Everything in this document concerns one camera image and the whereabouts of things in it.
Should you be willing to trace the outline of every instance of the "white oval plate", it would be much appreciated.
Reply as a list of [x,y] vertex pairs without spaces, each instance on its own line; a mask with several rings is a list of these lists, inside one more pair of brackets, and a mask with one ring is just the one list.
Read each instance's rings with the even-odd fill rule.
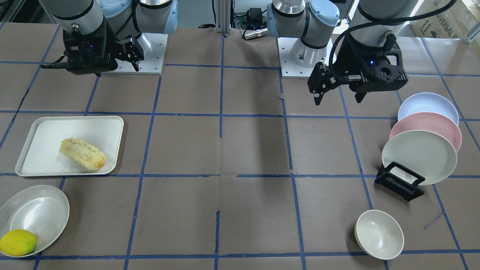
[[15,229],[33,233],[38,241],[35,250],[23,256],[36,254],[50,246],[65,229],[70,215],[70,204],[65,194],[50,185],[36,185],[20,191],[0,208],[0,237]]
[[398,121],[417,112],[436,112],[442,114],[458,125],[458,112],[455,106],[443,96],[435,93],[418,93],[406,99],[398,110]]
[[[396,161],[425,177],[419,185],[438,183],[455,169],[455,147],[444,137],[426,130],[402,132],[390,139],[382,151],[382,164],[386,167]],[[415,178],[393,168],[394,175],[412,184]]]

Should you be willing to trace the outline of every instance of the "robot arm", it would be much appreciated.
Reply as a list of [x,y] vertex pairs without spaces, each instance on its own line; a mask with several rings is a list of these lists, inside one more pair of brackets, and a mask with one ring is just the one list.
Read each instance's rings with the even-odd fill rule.
[[[299,37],[291,55],[297,64],[313,68],[308,87],[319,105],[323,95],[348,84],[360,103],[369,92],[395,91],[408,82],[396,35],[403,23],[442,13],[456,2],[427,14],[409,17],[418,0],[360,0],[349,29],[335,41],[330,66],[324,64],[326,48],[336,21],[338,8],[333,2],[312,0],[273,0],[267,8],[268,33],[273,37]],[[345,37],[337,60],[335,48]]]
[[177,0],[39,0],[63,28],[66,63],[41,65],[73,74],[99,75],[144,59],[142,33],[170,34],[177,28]]

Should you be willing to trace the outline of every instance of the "white tray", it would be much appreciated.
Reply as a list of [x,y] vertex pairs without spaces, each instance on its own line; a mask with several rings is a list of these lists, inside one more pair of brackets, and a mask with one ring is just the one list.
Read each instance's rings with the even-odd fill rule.
[[[123,119],[118,116],[42,117],[30,129],[15,172],[20,176],[97,175],[117,165]],[[98,147],[106,162],[90,171],[60,153],[62,140],[75,137]]]

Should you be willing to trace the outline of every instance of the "white bowl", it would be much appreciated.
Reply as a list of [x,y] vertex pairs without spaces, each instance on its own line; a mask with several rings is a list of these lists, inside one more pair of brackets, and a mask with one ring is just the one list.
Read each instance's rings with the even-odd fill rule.
[[417,112],[436,112],[442,114],[458,125],[458,112],[455,106],[443,96],[435,93],[418,93],[406,99],[398,110],[398,121]]
[[36,254],[50,246],[63,232],[70,214],[65,194],[50,185],[36,185],[20,191],[0,208],[0,237],[15,229],[23,229],[37,237]]
[[360,215],[355,224],[355,238],[368,255],[390,260],[403,250],[402,228],[389,214],[369,210]]

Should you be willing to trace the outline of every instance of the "yellow lemon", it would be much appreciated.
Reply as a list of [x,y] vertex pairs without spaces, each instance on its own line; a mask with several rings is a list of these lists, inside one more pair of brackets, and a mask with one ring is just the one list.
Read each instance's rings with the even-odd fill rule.
[[36,246],[36,236],[27,230],[11,230],[0,240],[0,249],[10,256],[22,256],[32,252]]

